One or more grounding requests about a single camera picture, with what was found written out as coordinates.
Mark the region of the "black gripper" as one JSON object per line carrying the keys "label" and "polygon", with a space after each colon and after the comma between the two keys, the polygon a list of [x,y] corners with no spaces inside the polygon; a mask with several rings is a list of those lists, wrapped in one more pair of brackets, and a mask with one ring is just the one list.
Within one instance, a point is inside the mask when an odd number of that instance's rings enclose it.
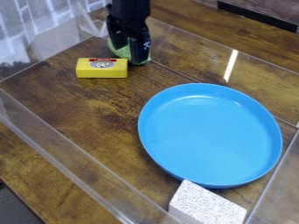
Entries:
{"label": "black gripper", "polygon": [[151,60],[151,34],[146,24],[151,15],[151,0],[111,0],[107,10],[107,31],[112,49],[128,48],[131,36],[131,63],[146,64]]}

